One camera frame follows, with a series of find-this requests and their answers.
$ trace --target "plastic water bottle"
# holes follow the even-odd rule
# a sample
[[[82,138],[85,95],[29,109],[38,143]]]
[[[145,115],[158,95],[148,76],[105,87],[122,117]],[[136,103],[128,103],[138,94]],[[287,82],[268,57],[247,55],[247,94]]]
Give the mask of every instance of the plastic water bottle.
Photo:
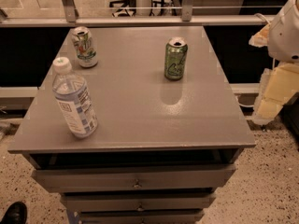
[[[85,78],[73,71],[66,57],[55,59],[53,67],[57,76],[52,89],[68,128],[76,137],[89,136],[97,127],[97,118]]]

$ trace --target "can lid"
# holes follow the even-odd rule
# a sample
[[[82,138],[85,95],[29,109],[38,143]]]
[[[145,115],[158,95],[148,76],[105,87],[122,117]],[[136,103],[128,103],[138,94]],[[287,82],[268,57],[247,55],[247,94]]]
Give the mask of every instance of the can lid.
[[[183,37],[178,37],[178,36],[172,37],[168,43],[169,43],[169,45],[171,45],[175,48],[181,48],[187,44]]]
[[[85,26],[79,26],[72,30],[73,35],[86,35],[88,33],[88,28]]]
[[[54,70],[61,75],[65,75],[72,70],[72,64],[67,57],[59,57],[53,61]]]

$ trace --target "desk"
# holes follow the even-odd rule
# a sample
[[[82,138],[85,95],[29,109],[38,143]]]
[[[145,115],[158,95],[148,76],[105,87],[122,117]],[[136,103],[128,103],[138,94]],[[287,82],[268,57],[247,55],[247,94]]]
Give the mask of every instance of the desk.
[[[33,178],[61,193],[82,221],[194,223],[233,174],[237,156],[254,147],[204,28],[91,31],[98,65],[80,68],[69,36],[59,55],[88,81],[95,133],[80,140],[68,131],[50,69],[8,151],[31,162]],[[164,77],[172,36],[189,45],[180,81]]]

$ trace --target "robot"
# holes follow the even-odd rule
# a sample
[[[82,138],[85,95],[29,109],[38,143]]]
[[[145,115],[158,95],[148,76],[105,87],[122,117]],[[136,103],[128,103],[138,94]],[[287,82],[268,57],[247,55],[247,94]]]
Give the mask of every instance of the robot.
[[[277,67],[264,70],[253,107],[252,121],[264,126],[299,91],[299,0],[289,0],[249,43],[268,46],[269,56],[279,61]]]

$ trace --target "gray tabletop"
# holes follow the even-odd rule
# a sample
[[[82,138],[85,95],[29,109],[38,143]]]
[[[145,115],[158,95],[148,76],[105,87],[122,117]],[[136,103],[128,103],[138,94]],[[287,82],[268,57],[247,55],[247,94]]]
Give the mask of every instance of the gray tabletop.
[[[254,138],[203,27],[91,29],[99,64],[78,66],[70,37],[59,53],[86,77],[99,126],[85,139],[67,128],[52,69],[9,147],[11,153],[70,153],[253,147]],[[185,37],[180,81],[164,77],[165,45]]]

